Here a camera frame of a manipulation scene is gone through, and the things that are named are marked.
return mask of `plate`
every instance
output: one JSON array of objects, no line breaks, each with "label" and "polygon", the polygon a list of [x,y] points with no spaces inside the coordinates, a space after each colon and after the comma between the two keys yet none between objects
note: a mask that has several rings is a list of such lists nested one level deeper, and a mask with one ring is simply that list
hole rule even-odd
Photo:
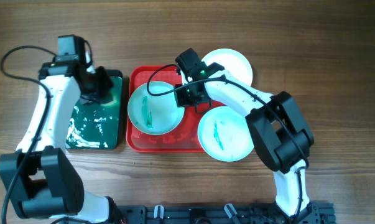
[{"label": "plate", "polygon": [[[173,90],[166,82],[150,82],[150,91],[163,93]],[[176,106],[175,94],[151,96],[147,84],[139,86],[127,104],[131,123],[141,132],[151,135],[165,134],[176,128],[183,119],[185,108]]]},{"label": "plate", "polygon": [[238,161],[254,149],[245,118],[228,106],[207,112],[198,124],[197,134],[205,152],[220,161]]},{"label": "plate", "polygon": [[241,53],[231,49],[218,49],[208,53],[203,59],[206,65],[216,62],[227,69],[230,74],[244,84],[251,86],[253,72],[251,64]]}]

